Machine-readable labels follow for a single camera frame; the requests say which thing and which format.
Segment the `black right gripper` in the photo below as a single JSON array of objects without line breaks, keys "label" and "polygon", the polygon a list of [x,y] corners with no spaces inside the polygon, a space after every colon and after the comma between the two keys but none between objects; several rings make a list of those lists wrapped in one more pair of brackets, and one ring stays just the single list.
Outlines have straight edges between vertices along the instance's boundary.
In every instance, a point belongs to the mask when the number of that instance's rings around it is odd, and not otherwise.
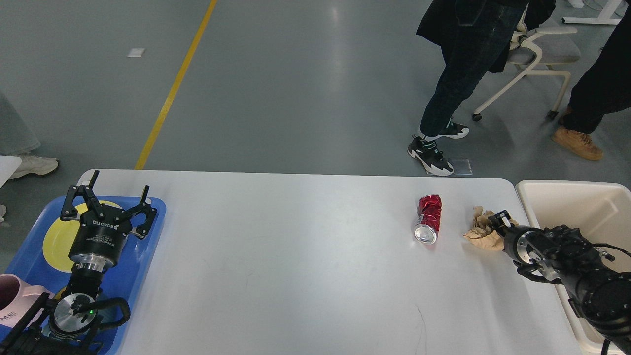
[{"label": "black right gripper", "polygon": [[534,251],[527,237],[543,234],[543,230],[526,225],[516,225],[508,211],[500,211],[488,218],[491,231],[503,237],[503,251],[513,260],[516,267],[534,266],[541,269],[540,257],[530,253]]}]

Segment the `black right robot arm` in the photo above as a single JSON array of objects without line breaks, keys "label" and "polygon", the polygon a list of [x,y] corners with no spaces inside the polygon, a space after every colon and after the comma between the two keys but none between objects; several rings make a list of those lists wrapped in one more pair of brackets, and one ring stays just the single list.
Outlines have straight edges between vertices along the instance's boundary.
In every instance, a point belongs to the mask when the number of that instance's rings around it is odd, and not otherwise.
[{"label": "black right robot arm", "polygon": [[578,318],[604,337],[601,353],[615,344],[631,352],[631,277],[604,264],[615,257],[605,244],[593,244],[579,228],[539,229],[515,225],[507,211],[489,217],[491,231],[503,238],[503,250],[519,275],[539,283],[562,285]]}]

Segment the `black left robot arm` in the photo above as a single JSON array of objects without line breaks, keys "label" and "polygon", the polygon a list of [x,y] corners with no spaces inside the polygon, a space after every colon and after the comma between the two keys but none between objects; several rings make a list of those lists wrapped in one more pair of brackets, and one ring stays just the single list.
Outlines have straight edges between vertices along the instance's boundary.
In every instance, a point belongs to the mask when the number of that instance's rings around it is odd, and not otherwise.
[{"label": "black left robot arm", "polygon": [[167,207],[98,196],[99,171],[50,202],[7,268],[14,305],[1,313],[3,355],[112,355],[140,294]]}]

